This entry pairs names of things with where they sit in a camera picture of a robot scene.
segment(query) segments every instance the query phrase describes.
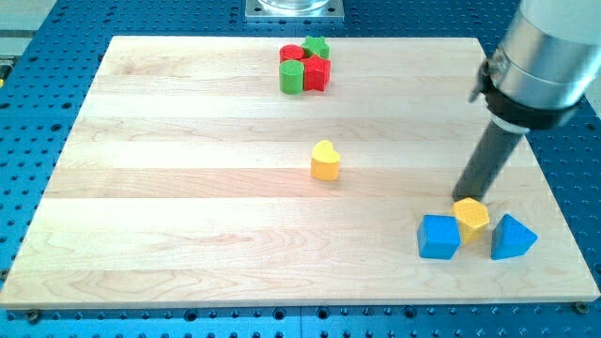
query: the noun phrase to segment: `yellow heart-shaped block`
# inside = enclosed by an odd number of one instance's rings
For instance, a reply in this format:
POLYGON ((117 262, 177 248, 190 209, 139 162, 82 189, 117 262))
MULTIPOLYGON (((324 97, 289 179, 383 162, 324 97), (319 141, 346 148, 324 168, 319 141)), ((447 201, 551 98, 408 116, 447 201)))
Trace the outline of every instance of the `yellow heart-shaped block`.
POLYGON ((321 180, 335 180, 340 169, 340 154, 328 140, 319 141, 314 147, 311 159, 311 176, 321 180))

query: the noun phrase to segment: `toy block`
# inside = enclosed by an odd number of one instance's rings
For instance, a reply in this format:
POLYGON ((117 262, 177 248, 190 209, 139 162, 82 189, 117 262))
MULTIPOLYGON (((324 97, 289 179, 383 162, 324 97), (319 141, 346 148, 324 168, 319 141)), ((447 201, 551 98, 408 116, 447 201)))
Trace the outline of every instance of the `toy block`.
POLYGON ((304 64, 304 90, 316 89, 324 91, 326 83, 330 80, 330 60, 313 55, 301 60, 304 64))
POLYGON ((469 197, 453 204, 453 215, 459 222, 459 233, 463 244, 478 239, 490 223, 488 208, 469 197))
POLYGON ((304 49, 298 45, 286 45, 280 49, 280 63, 286 60, 301 60, 304 58, 304 49))
POLYGON ((328 46, 324 37, 307 37, 301 47, 304 49, 306 56, 317 54, 325 59, 330 58, 330 46, 328 46))
POLYGON ((461 245, 457 219, 451 216, 425 215, 417 230, 422 258, 451 259, 461 245))
POLYGON ((494 260, 525 254, 538 236, 520 221, 505 214, 492 233, 490 258, 494 260))
POLYGON ((280 64, 280 90, 299 94, 304 85, 304 65, 301 61, 286 60, 280 64))
POLYGON ((331 181, 338 178, 340 154, 334 151, 328 140, 319 141, 314 147, 311 158, 311 176, 331 181))

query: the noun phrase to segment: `green cylinder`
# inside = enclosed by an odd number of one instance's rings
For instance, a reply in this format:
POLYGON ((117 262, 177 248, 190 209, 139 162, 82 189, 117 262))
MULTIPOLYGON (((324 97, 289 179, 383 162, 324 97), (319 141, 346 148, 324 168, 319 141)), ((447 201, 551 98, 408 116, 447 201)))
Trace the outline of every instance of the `green cylinder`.
POLYGON ((286 60, 280 64, 280 90, 286 94, 302 92, 304 65, 298 60, 286 60))

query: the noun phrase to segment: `blue pegboard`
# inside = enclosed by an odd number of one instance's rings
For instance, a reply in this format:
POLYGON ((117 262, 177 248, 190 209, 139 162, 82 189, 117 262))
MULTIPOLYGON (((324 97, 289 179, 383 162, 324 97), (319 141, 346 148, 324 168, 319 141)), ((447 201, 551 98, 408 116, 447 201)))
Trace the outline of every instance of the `blue pegboard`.
MULTIPOLYGON (((343 23, 246 23, 241 0, 58 0, 0 89, 0 269, 9 269, 18 252, 69 128, 113 35, 476 37, 490 54, 516 7, 514 0, 346 0, 347 16, 343 23)), ((598 284, 601 284, 600 131, 601 122, 587 105, 566 126, 528 136, 598 284)), ((188 313, 186 309, 41 314, 0 310, 0 337, 601 335, 601 301, 578 310, 573 304, 390 308, 318 308, 317 305, 286 307, 282 319, 274 316, 273 308, 192 309, 188 313)))

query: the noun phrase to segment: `wooden tabletop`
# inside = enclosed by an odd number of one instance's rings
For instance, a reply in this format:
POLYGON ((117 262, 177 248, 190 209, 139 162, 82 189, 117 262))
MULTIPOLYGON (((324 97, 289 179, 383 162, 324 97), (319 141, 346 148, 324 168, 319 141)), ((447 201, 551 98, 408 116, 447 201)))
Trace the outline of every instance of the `wooden tabletop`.
POLYGON ((426 213, 489 120, 467 103, 472 38, 329 38, 325 92, 279 91, 300 38, 113 38, 0 303, 25 308, 594 300, 597 286, 528 144, 451 261, 422 259, 426 213), (311 149, 341 154, 333 182, 311 149), (510 212, 539 240, 490 259, 510 212))

